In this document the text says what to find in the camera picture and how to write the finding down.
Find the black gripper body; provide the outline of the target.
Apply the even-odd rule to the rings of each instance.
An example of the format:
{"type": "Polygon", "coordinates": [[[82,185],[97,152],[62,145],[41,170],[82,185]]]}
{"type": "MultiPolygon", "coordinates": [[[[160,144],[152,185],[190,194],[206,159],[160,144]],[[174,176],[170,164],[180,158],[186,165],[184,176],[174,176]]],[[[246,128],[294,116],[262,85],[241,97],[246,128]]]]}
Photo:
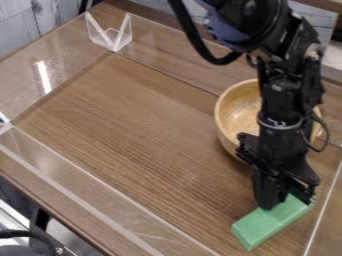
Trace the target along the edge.
{"type": "Polygon", "coordinates": [[[300,129],[274,130],[261,126],[258,136],[244,132],[237,136],[237,156],[253,169],[258,168],[264,173],[281,176],[289,194],[304,203],[312,201],[316,187],[321,183],[307,160],[313,130],[313,122],[307,121],[300,129]]]}

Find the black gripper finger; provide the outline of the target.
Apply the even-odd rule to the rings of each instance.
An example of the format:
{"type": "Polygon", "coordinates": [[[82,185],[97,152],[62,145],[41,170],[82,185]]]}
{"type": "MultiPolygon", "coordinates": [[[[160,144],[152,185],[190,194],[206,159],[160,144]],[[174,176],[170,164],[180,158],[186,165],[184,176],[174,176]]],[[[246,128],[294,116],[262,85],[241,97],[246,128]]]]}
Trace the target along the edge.
{"type": "Polygon", "coordinates": [[[288,198],[288,185],[281,176],[264,173],[258,168],[253,169],[252,180],[258,206],[264,210],[272,210],[288,198]]]}

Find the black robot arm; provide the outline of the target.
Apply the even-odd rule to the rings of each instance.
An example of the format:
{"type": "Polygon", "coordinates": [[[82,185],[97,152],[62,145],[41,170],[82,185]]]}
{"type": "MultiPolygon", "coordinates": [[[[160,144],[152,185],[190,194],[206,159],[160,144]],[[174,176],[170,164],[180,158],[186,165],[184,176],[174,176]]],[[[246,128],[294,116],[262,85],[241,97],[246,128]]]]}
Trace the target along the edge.
{"type": "Polygon", "coordinates": [[[323,103],[323,45],[288,0],[197,0],[214,38],[258,70],[260,133],[238,134],[238,157],[253,167],[258,206],[273,209],[294,193],[309,203],[320,177],[307,161],[323,103]]]}

